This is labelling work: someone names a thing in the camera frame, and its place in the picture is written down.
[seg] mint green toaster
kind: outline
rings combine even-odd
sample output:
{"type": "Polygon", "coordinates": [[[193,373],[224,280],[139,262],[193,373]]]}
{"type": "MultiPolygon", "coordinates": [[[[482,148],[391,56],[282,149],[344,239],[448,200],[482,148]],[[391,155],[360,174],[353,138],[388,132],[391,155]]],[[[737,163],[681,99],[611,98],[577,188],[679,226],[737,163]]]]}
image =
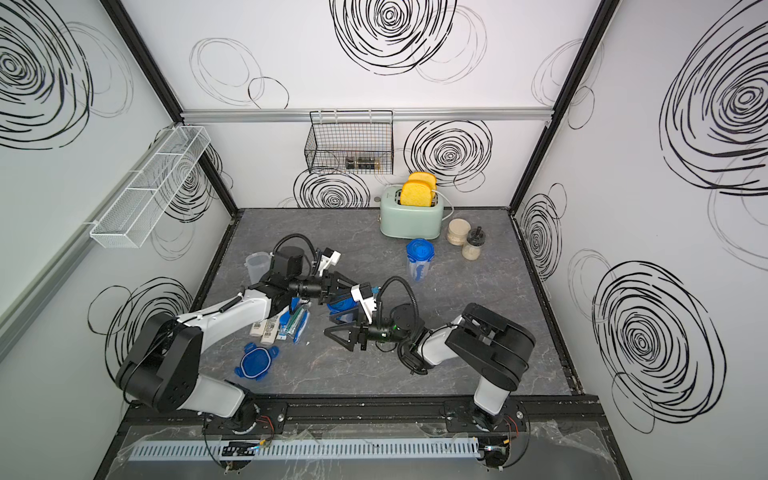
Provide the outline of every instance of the mint green toaster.
{"type": "Polygon", "coordinates": [[[435,195],[431,207],[411,207],[400,204],[401,190],[402,186],[384,189],[379,214],[382,233],[395,238],[439,237],[443,208],[439,196],[435,195]]]}

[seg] gray marble countertop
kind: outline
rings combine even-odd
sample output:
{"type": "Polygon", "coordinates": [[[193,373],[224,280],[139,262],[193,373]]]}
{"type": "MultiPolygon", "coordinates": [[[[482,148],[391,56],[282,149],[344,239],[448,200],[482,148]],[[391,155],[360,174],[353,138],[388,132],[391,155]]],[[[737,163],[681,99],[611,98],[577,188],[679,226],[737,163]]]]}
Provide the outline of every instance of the gray marble countertop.
{"type": "MultiPolygon", "coordinates": [[[[520,323],[536,337],[536,347],[523,376],[519,395],[568,395],[558,354],[531,285],[515,233],[504,210],[457,210],[455,217],[482,226],[487,240],[480,258],[465,260],[460,247],[443,235],[432,241],[435,259],[428,276],[412,283],[419,312],[428,328],[456,318],[467,303],[477,302],[520,323]]],[[[303,233],[315,247],[330,247],[342,254],[335,270],[357,282],[380,286],[392,275],[408,278],[406,245],[409,240],[385,237],[379,231],[378,210],[246,210],[227,248],[208,293],[209,306],[234,296],[247,285],[245,257],[271,251],[289,233],[303,233]]],[[[306,250],[300,240],[290,240],[306,250]]],[[[384,310],[404,303],[405,290],[394,283],[384,295],[384,310]]],[[[211,346],[200,359],[200,372],[236,382],[256,393],[337,395],[468,395],[475,392],[479,374],[461,359],[445,361],[427,376],[411,375],[395,353],[369,349],[349,352],[323,335],[331,326],[328,308],[314,305],[310,321],[297,344],[277,341],[280,354],[269,373],[258,381],[234,373],[243,347],[258,338],[242,329],[211,346]]]]}

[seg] bottle cap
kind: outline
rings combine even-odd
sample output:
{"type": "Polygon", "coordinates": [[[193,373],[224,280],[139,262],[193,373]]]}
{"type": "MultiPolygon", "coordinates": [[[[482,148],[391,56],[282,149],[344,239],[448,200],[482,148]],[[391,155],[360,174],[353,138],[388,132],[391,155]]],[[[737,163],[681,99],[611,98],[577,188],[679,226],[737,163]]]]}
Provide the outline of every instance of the bottle cap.
{"type": "Polygon", "coordinates": [[[408,244],[406,252],[412,262],[429,262],[435,256],[435,247],[427,240],[417,238],[408,244]]]}
{"type": "Polygon", "coordinates": [[[467,243],[474,247],[481,247],[485,243],[485,232],[482,227],[473,228],[467,234],[467,243]]]}

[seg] small canister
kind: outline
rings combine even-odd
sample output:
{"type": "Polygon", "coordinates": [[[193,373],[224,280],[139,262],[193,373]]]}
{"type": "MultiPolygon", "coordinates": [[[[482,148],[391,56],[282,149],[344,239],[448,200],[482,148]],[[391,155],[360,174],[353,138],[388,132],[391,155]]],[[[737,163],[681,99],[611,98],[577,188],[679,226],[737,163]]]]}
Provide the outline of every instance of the small canister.
{"type": "Polygon", "coordinates": [[[424,280],[429,273],[429,263],[435,258],[435,247],[424,240],[417,238],[406,247],[408,255],[408,273],[414,282],[424,280]]]}
{"type": "Polygon", "coordinates": [[[477,260],[483,243],[485,243],[485,232],[482,231],[482,227],[470,230],[467,234],[467,243],[462,247],[463,257],[467,260],[477,260]]]}
{"type": "Polygon", "coordinates": [[[448,243],[451,245],[464,245],[467,240],[467,233],[470,226],[467,220],[463,218],[454,218],[451,223],[448,224],[448,243]]]}

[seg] white wire shelf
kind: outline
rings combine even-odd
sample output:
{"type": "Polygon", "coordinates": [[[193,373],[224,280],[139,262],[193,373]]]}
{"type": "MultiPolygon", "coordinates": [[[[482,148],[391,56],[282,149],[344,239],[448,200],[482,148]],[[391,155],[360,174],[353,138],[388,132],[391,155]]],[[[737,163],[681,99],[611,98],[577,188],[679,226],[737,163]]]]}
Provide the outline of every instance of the white wire shelf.
{"type": "Polygon", "coordinates": [[[209,144],[204,127],[175,127],[95,222],[91,238],[104,248],[141,247],[209,144]]]}

